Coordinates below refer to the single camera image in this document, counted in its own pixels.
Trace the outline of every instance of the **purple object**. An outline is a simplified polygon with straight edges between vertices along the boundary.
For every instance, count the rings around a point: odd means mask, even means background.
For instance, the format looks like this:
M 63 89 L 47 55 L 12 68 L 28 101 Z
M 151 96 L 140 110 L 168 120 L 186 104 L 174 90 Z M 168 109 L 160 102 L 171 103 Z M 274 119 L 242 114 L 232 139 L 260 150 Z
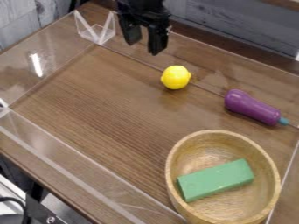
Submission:
M 226 108 L 231 111 L 250 116 L 268 125 L 276 125 L 284 120 L 279 109 L 268 106 L 254 99 L 246 92 L 231 89 L 226 95 Z

